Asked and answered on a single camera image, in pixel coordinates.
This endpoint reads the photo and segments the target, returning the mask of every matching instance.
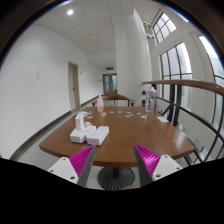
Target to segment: ceiling light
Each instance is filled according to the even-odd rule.
[[[67,14],[68,14],[68,15],[72,15],[72,14],[73,14],[73,10],[71,10],[71,9],[68,10],[68,11],[67,11]]]

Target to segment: window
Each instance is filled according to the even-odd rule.
[[[176,29],[175,25],[168,18],[168,16],[163,13],[155,25],[153,26],[154,36],[156,37],[156,43],[159,44],[163,39],[169,36]]]
[[[184,43],[160,55],[162,79],[192,79],[190,59]],[[169,100],[169,86],[163,85],[162,96]],[[181,106],[190,109],[192,87],[182,87]]]
[[[208,42],[208,40],[204,36],[199,36],[199,39],[204,45],[205,50],[210,59],[213,70],[214,82],[221,86],[224,86],[224,71],[221,62],[219,61],[218,55],[216,54],[212,45]],[[214,116],[212,121],[212,124],[216,129],[218,129],[219,127],[220,119],[222,116],[222,108],[223,108],[222,97],[216,94]],[[224,136],[224,122],[222,124],[221,134]]]

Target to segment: ceiling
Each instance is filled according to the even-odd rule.
[[[150,0],[73,0],[53,8],[33,25],[66,37],[88,53],[93,64],[103,68],[116,66],[115,53],[105,54],[106,51],[115,52],[112,18],[120,13],[132,14],[136,9],[141,20],[150,23],[159,6]],[[69,16],[67,11],[70,9],[74,13]]]

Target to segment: handrail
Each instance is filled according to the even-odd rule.
[[[180,85],[180,86],[190,86],[199,89],[208,90],[224,96],[224,87],[212,82],[199,81],[196,79],[173,79],[173,80],[157,80],[143,82],[143,84],[170,84],[170,85]]]

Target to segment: glass window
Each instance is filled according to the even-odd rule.
[[[113,81],[113,92],[114,92],[114,90],[117,89],[117,76],[116,75],[112,76],[112,81]]]
[[[212,45],[207,41],[207,39],[204,36],[200,36],[199,38],[200,38],[202,44],[204,45],[205,50],[208,53],[208,56],[210,58],[212,68],[213,68],[213,71],[214,71],[214,75],[224,77],[224,71],[223,71],[222,64],[220,63],[218,55],[216,54]]]
[[[166,14],[162,14],[155,25],[153,26],[153,31],[157,34],[161,32],[156,40],[156,43],[159,44],[163,39],[165,39],[173,30],[175,30],[175,25],[170,21],[169,17]]]
[[[170,100],[170,85],[163,85],[163,98],[166,100]]]
[[[219,94],[216,94],[216,103],[215,103],[215,115],[213,120],[213,127],[218,129],[220,118],[222,115],[222,97]]]
[[[163,75],[169,75],[169,64],[168,64],[168,59],[167,59],[167,53],[161,55],[162,59],[162,66],[163,66]]]
[[[159,27],[157,25],[154,26],[154,32],[157,33],[159,31]]]
[[[158,34],[156,36],[157,36],[158,43],[160,43],[163,40],[161,33],[158,32]]]
[[[105,76],[105,92],[110,92],[110,86],[109,86],[109,76]]]
[[[159,28],[162,28],[165,23],[162,21],[162,19],[159,19],[157,24],[158,24]]]
[[[162,79],[164,80],[192,79],[190,60],[184,43],[181,43],[178,46],[168,50],[164,54],[160,55],[160,58],[162,61],[161,63]],[[167,100],[169,100],[169,94],[168,94],[169,90],[170,90],[169,85],[164,85],[163,97]],[[175,91],[175,102],[177,99],[176,94],[177,94],[177,88]],[[181,96],[181,106],[190,110],[191,100],[192,100],[192,88],[183,86]]]
[[[191,73],[190,59],[184,43],[177,46],[177,52],[180,60],[181,73]]]
[[[221,62],[219,61],[218,55],[216,54],[212,45],[208,42],[208,40],[204,36],[200,36],[199,39],[201,40],[208,57],[211,62],[211,66],[213,69],[213,75],[215,78],[215,82],[221,86],[224,86],[224,80],[220,77],[224,77],[224,71]],[[214,128],[218,129],[220,118],[222,115],[222,107],[223,101],[222,97],[216,94],[216,103],[214,108],[214,118],[213,118],[213,126]],[[224,134],[224,125],[222,123],[221,134]]]
[[[169,20],[169,21],[166,23],[166,25],[167,25],[167,27],[168,27],[168,29],[169,29],[170,32],[173,32],[173,31],[176,29],[175,25],[172,23],[171,20]]]
[[[224,87],[224,80],[223,79],[218,78],[218,77],[215,77],[215,82],[217,84],[219,84],[220,86],[223,86]]]
[[[171,75],[171,79],[180,79],[180,75]]]
[[[169,17],[165,13],[162,14],[161,18],[164,22],[167,22],[169,20]]]
[[[180,74],[179,62],[175,48],[168,51],[171,75]]]
[[[165,39],[167,36],[169,36],[169,30],[167,29],[166,26],[164,26],[162,29],[161,29],[161,32],[163,34],[163,38]]]

